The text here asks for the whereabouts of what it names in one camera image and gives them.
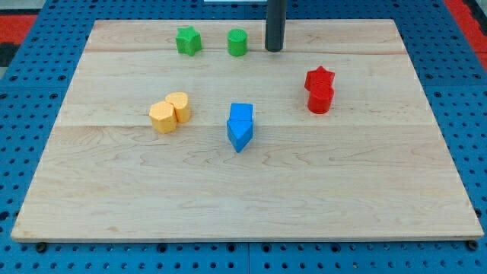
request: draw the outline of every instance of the wood grain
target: wood grain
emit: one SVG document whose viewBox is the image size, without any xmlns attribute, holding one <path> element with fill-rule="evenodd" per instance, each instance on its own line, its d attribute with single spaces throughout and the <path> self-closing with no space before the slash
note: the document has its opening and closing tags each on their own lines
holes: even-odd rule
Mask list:
<svg viewBox="0 0 487 274">
<path fill-rule="evenodd" d="M 179 55 L 178 27 L 203 51 Z M 250 51 L 226 52 L 226 33 Z M 97 21 L 12 237 L 25 242 L 422 241 L 483 235 L 396 26 L 288 21 Z M 336 72 L 331 110 L 306 108 L 306 72 Z M 188 93 L 166 135 L 148 109 Z M 252 103 L 254 138 L 226 136 Z"/>
</svg>

